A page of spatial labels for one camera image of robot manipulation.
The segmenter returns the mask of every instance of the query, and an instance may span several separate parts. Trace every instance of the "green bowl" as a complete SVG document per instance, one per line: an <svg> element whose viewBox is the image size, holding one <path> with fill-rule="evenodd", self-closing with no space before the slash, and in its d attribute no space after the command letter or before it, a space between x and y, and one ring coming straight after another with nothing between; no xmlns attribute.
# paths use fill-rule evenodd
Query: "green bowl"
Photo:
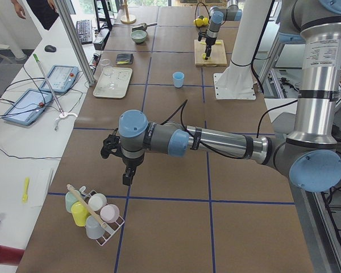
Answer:
<svg viewBox="0 0 341 273"><path fill-rule="evenodd" d="M147 32L144 30L135 30L130 34L130 37L135 43L140 44L147 38Z"/></svg>

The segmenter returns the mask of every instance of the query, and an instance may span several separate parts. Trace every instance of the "wooden base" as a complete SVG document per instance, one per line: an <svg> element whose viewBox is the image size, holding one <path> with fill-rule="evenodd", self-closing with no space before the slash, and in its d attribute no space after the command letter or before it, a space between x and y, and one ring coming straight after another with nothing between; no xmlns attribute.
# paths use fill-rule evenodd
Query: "wooden base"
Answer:
<svg viewBox="0 0 341 273"><path fill-rule="evenodd" d="M227 66L225 46L223 40L216 40L216 44L212 46L211 58L204 60L202 54L205 53L206 44L194 40L194 63L195 65L205 66Z"/></svg>
<svg viewBox="0 0 341 273"><path fill-rule="evenodd" d="M136 21L135 15L129 14L129 20L127 19L126 15L121 16L120 21L123 24L133 24Z"/></svg>

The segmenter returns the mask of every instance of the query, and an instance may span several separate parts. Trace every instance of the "person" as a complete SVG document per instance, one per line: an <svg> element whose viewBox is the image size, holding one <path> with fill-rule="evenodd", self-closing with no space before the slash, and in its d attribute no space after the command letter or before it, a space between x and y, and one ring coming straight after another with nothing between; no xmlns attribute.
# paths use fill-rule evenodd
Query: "person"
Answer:
<svg viewBox="0 0 341 273"><path fill-rule="evenodd" d="M18 0L11 0L11 3L14 5L18 17L25 19L26 14L24 8ZM27 0L27 3L44 29L49 30L58 18L53 0Z"/></svg>

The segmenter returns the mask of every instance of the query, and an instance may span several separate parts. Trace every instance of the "table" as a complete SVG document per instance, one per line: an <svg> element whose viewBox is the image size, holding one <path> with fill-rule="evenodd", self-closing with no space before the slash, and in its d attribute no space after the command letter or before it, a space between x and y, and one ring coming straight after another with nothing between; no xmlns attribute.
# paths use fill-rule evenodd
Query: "table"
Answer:
<svg viewBox="0 0 341 273"><path fill-rule="evenodd" d="M187 98L186 124L251 136L266 110L261 94L255 101L215 99L212 75L224 68L194 66L193 8L130 13L138 23L159 25L135 45L131 26L115 23L102 57L134 54L127 95L99 99L88 90L17 272L313 272L289 184L275 170L202 151L182 159L149 153L128 188L122 161L100 157L102 140L128 109L162 122ZM236 32L234 24L220 31L228 61ZM174 71L185 74L180 89L172 85ZM273 135L267 118L261 133ZM104 247L65 211L67 183L102 192L119 206L125 225Z"/></svg>
<svg viewBox="0 0 341 273"><path fill-rule="evenodd" d="M57 52L44 51L47 44L57 47ZM93 45L84 47L88 60L95 52ZM72 46L66 36L61 20L57 20L46 36L39 43L34 53L38 55L45 71L49 71L54 64L76 65L78 61ZM24 65L31 77L42 77L35 59L30 56ZM13 82L27 79L28 75L21 69ZM28 88L36 88L32 81L25 81L10 87L2 98L17 100ZM85 98L88 85L84 76L66 95L59 98L65 111L73 108L78 113ZM0 115L9 104L0 101ZM59 112L54 108L47 108L40 118L31 126L21 127L7 123L0 119L0 148L10 155L21 157L54 157L58 159L33 160L8 158L0 151L0 245L7 245L25 249L35 222L43 205L48 181L51 174L56 172L64 148L71 134L74 118L60 121L59 130L54 131L54 121ZM24 179L30 177L28 203L22 204ZM14 266L0 265L0 272L15 272Z"/></svg>

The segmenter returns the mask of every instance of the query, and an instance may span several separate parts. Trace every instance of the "hand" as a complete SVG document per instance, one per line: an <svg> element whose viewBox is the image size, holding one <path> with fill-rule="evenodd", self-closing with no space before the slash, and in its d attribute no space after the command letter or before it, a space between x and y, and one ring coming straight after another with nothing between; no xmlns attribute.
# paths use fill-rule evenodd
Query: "hand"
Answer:
<svg viewBox="0 0 341 273"><path fill-rule="evenodd" d="M48 0L48 5L51 7L52 10L57 12L57 9L53 0Z"/></svg>
<svg viewBox="0 0 341 273"><path fill-rule="evenodd" d="M18 2L14 4L14 9L18 17L25 19L25 11L21 4Z"/></svg>

